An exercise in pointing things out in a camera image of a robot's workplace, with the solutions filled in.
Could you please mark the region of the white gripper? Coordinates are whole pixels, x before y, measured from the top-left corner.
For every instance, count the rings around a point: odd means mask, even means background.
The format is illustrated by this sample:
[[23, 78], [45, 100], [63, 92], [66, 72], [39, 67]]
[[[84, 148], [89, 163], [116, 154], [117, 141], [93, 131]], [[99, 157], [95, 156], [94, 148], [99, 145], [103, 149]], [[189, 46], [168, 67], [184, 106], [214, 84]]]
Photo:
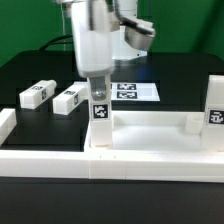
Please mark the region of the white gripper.
[[90, 78], [94, 100], [105, 100], [104, 76], [109, 75], [112, 69], [110, 20], [105, 0], [74, 2], [71, 21], [79, 75]]

